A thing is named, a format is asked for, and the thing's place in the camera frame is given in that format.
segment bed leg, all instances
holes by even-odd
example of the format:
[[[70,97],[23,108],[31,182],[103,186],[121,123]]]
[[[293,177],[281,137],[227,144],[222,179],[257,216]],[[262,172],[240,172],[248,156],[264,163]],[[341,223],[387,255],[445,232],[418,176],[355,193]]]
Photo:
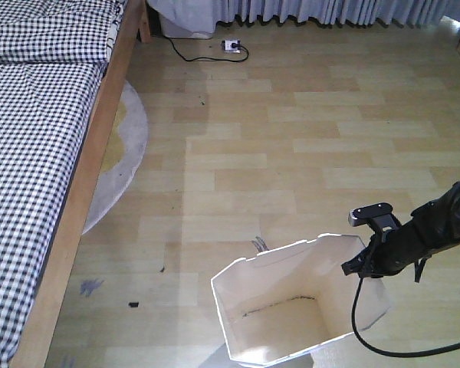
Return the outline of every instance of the bed leg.
[[[150,42],[150,24],[148,22],[148,13],[146,12],[146,3],[143,0],[143,10],[141,12],[141,19],[140,19],[140,38],[141,41],[146,44]]]

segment power strip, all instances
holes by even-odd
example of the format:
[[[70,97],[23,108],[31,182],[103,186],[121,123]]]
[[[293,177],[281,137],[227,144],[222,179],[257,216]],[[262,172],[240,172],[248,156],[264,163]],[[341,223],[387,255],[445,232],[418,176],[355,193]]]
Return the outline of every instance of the power strip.
[[[229,53],[240,53],[240,40],[223,40],[222,50]]]

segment power cord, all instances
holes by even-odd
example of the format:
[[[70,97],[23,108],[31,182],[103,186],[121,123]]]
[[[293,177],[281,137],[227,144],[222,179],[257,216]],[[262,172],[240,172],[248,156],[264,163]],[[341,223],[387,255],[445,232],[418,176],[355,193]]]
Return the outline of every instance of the power cord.
[[[240,44],[240,43],[233,43],[232,47],[233,48],[238,48],[240,50],[243,50],[245,52],[245,56],[241,59],[228,59],[224,57],[209,57],[209,56],[199,56],[199,57],[194,57],[192,59],[188,59],[184,55],[182,55],[179,50],[177,50],[176,45],[174,44],[174,41],[171,38],[168,38],[164,35],[154,35],[154,37],[159,37],[159,38],[165,38],[166,40],[169,40],[170,44],[172,45],[172,48],[178,54],[184,61],[187,61],[188,63],[193,62],[193,61],[228,61],[230,63],[242,63],[246,61],[250,55],[248,49]]]
[[[365,257],[365,261],[363,263],[363,268],[365,265],[368,265],[370,263],[373,252],[375,251],[376,246],[381,242],[380,240],[377,240],[376,243],[373,245],[370,253]],[[351,310],[351,325],[353,327],[353,332],[356,335],[356,338],[358,341],[362,343],[366,348],[369,350],[373,351],[374,353],[384,355],[385,357],[392,357],[392,358],[420,358],[420,357],[430,357],[432,355],[438,355],[442,353],[447,353],[453,350],[458,350],[460,349],[460,342],[459,343],[454,343],[452,345],[447,345],[444,347],[438,347],[435,349],[431,350],[421,350],[421,351],[412,351],[412,352],[396,352],[396,351],[388,351],[388,350],[382,350],[377,347],[374,347],[373,345],[369,344],[366,342],[363,337],[361,337],[360,332],[357,329],[356,325],[356,309],[357,309],[357,304],[358,304],[358,299],[360,298],[360,292],[361,292],[361,287],[363,286],[363,277],[360,277],[360,282],[358,283],[358,288],[356,290],[356,295],[354,297],[354,302],[353,302],[353,308]]]

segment mattress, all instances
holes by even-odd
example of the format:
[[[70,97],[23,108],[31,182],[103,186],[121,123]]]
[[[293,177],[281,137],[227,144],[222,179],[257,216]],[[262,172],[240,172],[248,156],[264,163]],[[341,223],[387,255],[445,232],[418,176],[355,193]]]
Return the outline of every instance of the mattress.
[[[32,307],[103,71],[0,65],[0,367]]]
[[[0,368],[34,303],[126,0],[0,0]]]

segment gray rug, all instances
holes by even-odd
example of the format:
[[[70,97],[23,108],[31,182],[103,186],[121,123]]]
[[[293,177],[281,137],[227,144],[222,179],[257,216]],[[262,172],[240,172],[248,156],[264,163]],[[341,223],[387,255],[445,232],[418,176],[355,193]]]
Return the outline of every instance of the gray rug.
[[[84,234],[107,214],[127,189],[142,162],[147,143],[148,117],[138,93],[125,82]]]

